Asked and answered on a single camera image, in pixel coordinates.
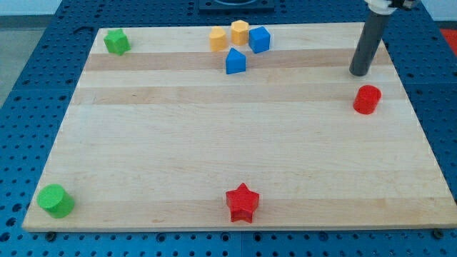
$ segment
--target plastic block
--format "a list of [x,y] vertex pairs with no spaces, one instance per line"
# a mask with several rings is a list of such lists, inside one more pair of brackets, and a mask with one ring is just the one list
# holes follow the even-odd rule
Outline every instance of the plastic block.
[[209,34],[211,51],[220,51],[227,48],[227,33],[220,26],[214,26]]
[[270,33],[261,26],[249,31],[249,46],[257,54],[270,49]]
[[246,56],[232,48],[226,58],[226,73],[234,74],[246,71]]
[[243,46],[248,43],[249,23],[239,20],[231,23],[231,42]]
[[353,107],[360,114],[372,114],[381,99],[381,91],[375,86],[362,86],[354,100]]
[[129,40],[122,29],[108,31],[108,35],[105,36],[104,41],[108,52],[119,56],[131,49]]
[[74,199],[58,184],[41,189],[36,201],[53,218],[69,215],[74,207]]
[[258,207],[259,194],[250,191],[248,186],[242,183],[236,190],[226,192],[226,196],[231,221],[252,223],[252,216]]

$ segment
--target wooden board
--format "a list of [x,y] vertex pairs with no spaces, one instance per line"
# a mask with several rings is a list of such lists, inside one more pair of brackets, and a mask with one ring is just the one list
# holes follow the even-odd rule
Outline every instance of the wooden board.
[[[381,44],[369,75],[348,65],[363,24],[266,26],[272,50],[226,75],[209,27],[124,29],[132,50],[95,39],[36,189],[60,183],[74,211],[36,205],[28,231],[435,228],[457,208]],[[353,110],[358,88],[383,92]],[[261,194],[230,222],[225,192]]]

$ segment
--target blue block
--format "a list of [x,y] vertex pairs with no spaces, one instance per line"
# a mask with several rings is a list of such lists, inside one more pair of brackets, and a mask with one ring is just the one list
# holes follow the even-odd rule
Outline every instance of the blue block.
[[226,73],[234,74],[246,71],[246,56],[236,49],[230,49],[226,58]]
[[270,33],[265,27],[258,27],[249,31],[249,46],[257,54],[270,49]]

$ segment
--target yellow hexagonal block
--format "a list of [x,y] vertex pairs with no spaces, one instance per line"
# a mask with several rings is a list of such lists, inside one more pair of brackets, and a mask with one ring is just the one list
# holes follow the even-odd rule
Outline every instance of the yellow hexagonal block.
[[227,44],[227,34],[220,26],[214,26],[209,34],[209,46],[212,51],[224,50]]
[[248,43],[249,23],[239,20],[231,23],[231,42],[242,46]]

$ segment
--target red star block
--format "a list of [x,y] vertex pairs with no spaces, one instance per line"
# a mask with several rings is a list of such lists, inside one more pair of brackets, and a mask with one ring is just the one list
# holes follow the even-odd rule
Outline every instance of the red star block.
[[231,222],[243,220],[252,223],[252,215],[258,207],[259,194],[250,191],[246,184],[242,183],[236,190],[226,192],[226,196]]

